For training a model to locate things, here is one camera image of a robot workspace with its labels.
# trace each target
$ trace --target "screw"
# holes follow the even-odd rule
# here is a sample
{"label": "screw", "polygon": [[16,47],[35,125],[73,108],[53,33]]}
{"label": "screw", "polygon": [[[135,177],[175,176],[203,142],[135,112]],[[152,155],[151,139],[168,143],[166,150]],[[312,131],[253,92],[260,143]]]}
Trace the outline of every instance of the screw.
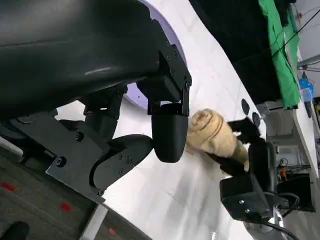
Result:
{"label": "screw", "polygon": [[82,132],[78,131],[75,135],[75,140],[77,142],[81,142],[84,139],[84,137],[85,135]]}
{"label": "screw", "polygon": [[98,195],[99,195],[99,196],[102,196],[103,194],[105,194],[105,191],[102,190],[102,189],[100,189],[99,192],[98,192]]}
{"label": "screw", "polygon": [[67,160],[64,156],[58,157],[58,159],[56,160],[55,165],[59,168],[62,168],[64,165],[66,165]]}
{"label": "screw", "polygon": [[131,156],[127,156],[127,157],[126,157],[126,163],[127,163],[127,164],[132,163],[132,158],[131,158]]}

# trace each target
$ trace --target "green cloth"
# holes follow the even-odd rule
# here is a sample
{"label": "green cloth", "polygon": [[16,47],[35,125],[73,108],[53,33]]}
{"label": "green cloth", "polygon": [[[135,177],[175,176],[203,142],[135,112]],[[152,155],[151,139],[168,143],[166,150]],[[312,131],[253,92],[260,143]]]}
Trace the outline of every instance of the green cloth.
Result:
{"label": "green cloth", "polygon": [[[268,36],[271,54],[273,56],[285,44],[285,40],[288,41],[295,32],[289,15],[289,25],[284,28],[282,27],[274,0],[258,1],[262,14],[268,20]],[[294,70],[287,59],[285,49],[282,49],[272,58],[282,95],[282,101],[286,108],[297,105],[300,102],[300,91],[295,77],[297,72],[298,43],[298,36],[295,36],[288,43]]]}

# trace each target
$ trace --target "black shoe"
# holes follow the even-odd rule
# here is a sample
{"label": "black shoe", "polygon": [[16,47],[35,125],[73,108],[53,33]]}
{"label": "black shoe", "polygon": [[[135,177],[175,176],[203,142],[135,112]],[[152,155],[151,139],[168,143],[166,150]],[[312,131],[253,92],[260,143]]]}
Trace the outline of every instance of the black shoe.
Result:
{"label": "black shoe", "polygon": [[16,222],[4,233],[0,240],[25,240],[29,233],[29,225],[26,222]]}

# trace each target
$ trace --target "white tabletop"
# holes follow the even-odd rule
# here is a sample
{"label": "white tabletop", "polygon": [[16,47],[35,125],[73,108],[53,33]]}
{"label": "white tabletop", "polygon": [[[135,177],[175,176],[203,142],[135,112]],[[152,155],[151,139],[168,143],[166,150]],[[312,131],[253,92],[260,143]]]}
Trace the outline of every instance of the white tabletop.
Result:
{"label": "white tabletop", "polygon": [[292,115],[304,152],[310,163],[312,174],[319,178],[313,118],[308,117],[306,107],[302,101],[298,104],[298,109],[292,110]]}
{"label": "white tabletop", "polygon": [[[186,56],[192,76],[190,115],[210,108],[226,120],[245,117],[241,99],[258,112],[218,42],[202,24],[188,0],[149,0],[171,24]],[[83,106],[74,102],[59,115],[84,119]],[[260,131],[266,135],[262,121]],[[152,136],[151,117],[128,101],[120,109],[115,137]],[[155,152],[111,185],[105,205],[128,219],[153,240],[252,239],[243,224],[234,221],[220,202],[223,174],[212,159],[184,153],[179,162],[162,163]]]}

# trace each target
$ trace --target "blue object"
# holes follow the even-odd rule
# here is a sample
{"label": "blue object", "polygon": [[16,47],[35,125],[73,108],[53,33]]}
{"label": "blue object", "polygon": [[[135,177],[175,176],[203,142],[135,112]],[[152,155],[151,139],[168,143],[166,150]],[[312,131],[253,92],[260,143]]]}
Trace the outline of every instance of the blue object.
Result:
{"label": "blue object", "polygon": [[312,101],[312,99],[314,98],[309,88],[301,89],[300,94],[304,102]]}
{"label": "blue object", "polygon": [[311,96],[314,96],[314,86],[313,84],[309,81],[308,78],[300,78],[299,79],[299,85],[301,89],[309,89],[311,92]]}

